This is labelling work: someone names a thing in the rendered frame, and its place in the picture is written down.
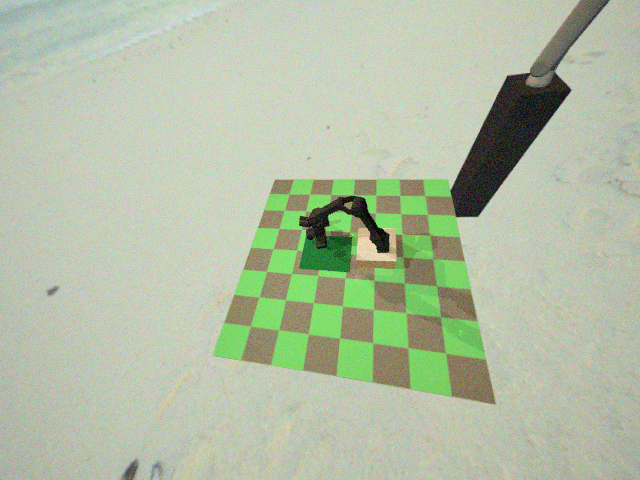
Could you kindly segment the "green circuit board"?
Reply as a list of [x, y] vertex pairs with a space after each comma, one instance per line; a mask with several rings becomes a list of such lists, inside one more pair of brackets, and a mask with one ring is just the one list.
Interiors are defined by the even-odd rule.
[[352, 237], [325, 237], [327, 248], [317, 249], [316, 237], [308, 240], [306, 236], [299, 268], [349, 272]]

